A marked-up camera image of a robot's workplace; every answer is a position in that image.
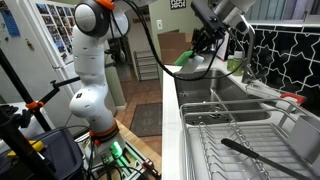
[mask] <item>wooden floor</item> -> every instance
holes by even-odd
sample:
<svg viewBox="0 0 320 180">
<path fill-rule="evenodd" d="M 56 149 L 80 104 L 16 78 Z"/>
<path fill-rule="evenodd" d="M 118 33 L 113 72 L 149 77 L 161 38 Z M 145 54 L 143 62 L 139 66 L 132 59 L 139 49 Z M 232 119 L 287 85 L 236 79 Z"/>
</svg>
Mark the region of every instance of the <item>wooden floor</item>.
<svg viewBox="0 0 320 180">
<path fill-rule="evenodd" d="M 126 110 L 118 110 L 115 118 L 130 129 L 137 105 L 162 102 L 160 81 L 147 80 L 139 82 L 133 68 L 123 63 L 117 66 L 117 71 L 128 106 Z M 162 136 L 141 137 L 140 139 L 161 156 Z"/>
</svg>

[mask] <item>light switch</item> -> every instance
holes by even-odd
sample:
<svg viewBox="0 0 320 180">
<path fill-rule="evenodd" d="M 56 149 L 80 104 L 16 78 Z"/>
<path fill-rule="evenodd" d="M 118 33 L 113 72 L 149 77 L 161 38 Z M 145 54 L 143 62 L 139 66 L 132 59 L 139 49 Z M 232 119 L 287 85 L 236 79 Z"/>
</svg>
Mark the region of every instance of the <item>light switch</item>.
<svg viewBox="0 0 320 180">
<path fill-rule="evenodd" d="M 158 30 L 162 30 L 163 29 L 162 20 L 161 19 L 157 20 L 157 29 Z"/>
</svg>

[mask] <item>green light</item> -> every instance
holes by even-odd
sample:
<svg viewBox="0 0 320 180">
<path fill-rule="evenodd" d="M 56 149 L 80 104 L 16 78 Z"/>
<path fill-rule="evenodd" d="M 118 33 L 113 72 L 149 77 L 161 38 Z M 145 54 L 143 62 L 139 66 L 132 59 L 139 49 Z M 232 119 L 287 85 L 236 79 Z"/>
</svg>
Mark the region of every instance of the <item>green light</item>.
<svg viewBox="0 0 320 180">
<path fill-rule="evenodd" d="M 120 147 L 120 145 L 117 141 L 115 141 L 114 143 L 111 144 L 110 150 L 111 150 L 112 155 L 115 158 L 118 158 L 122 155 L 122 148 Z"/>
</svg>

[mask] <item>backsplash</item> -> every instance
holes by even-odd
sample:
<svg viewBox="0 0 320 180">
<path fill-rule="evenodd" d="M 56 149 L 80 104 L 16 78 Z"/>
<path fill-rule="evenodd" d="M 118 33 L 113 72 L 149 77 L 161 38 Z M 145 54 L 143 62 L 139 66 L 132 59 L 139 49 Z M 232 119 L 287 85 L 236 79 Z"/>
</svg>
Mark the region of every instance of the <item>backsplash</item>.
<svg viewBox="0 0 320 180">
<path fill-rule="evenodd" d="M 252 69 L 272 88 L 307 97 L 302 105 L 320 116 L 320 28 L 253 26 L 256 32 Z M 248 36 L 235 33 L 245 50 Z M 235 43 L 230 49 L 240 50 Z"/>
</svg>

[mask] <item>rug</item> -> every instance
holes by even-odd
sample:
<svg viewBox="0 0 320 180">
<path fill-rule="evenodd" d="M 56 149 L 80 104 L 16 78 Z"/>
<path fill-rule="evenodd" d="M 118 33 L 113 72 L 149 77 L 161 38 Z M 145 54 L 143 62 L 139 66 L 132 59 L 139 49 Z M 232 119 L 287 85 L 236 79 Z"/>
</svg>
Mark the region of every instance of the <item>rug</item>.
<svg viewBox="0 0 320 180">
<path fill-rule="evenodd" d="M 138 137 L 162 134 L 162 103 L 137 105 L 130 130 Z"/>
</svg>

